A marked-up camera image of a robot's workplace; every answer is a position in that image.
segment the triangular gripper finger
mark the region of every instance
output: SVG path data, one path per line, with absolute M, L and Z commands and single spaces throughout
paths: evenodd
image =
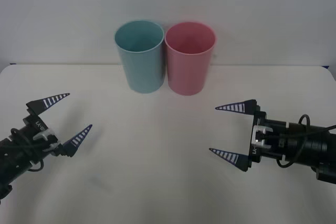
M 247 100 L 244 102 L 230 103 L 215 108 L 216 110 L 231 111 L 241 114 L 253 115 L 257 110 L 256 100 Z
M 209 148 L 211 152 L 218 157 L 236 166 L 238 169 L 246 172 L 248 169 L 248 156 L 234 152 L 226 152 L 218 149 Z
M 77 135 L 64 143 L 63 147 L 66 150 L 68 156 L 72 157 L 76 153 L 78 147 L 81 145 L 85 137 L 89 134 L 91 128 L 92 124 L 87 126 L 84 130 L 82 130 Z
M 58 94 L 52 97 L 47 97 L 44 99 L 28 102 L 26 105 L 30 113 L 33 112 L 35 115 L 40 115 L 41 113 L 45 112 L 47 109 L 49 109 L 57 102 L 59 102 L 60 100 L 69 95 L 70 93 Z

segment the pink cup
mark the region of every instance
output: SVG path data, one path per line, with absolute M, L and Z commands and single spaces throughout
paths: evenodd
M 165 42 L 169 87 L 181 95 L 199 93 L 216 43 L 214 31 L 202 23 L 179 23 L 167 31 Z

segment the plastic cup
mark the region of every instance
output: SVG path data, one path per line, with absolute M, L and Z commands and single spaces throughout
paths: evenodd
M 215 32 L 202 23 L 184 22 L 166 32 L 165 42 L 169 87 L 181 95 L 199 93 L 215 47 Z
M 162 85 L 165 75 L 163 39 L 162 27 L 146 20 L 126 23 L 115 33 L 114 40 L 132 90 L 151 93 Z

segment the teal cup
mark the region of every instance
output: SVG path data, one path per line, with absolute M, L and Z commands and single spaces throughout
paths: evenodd
M 162 85 L 165 76 L 164 31 L 156 23 L 137 20 L 124 24 L 114 40 L 130 88 L 151 93 Z

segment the white wall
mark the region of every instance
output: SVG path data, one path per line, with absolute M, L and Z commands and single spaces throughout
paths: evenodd
M 336 0 L 0 0 L 0 63 L 116 63 L 140 18 L 213 26 L 213 63 L 336 64 Z

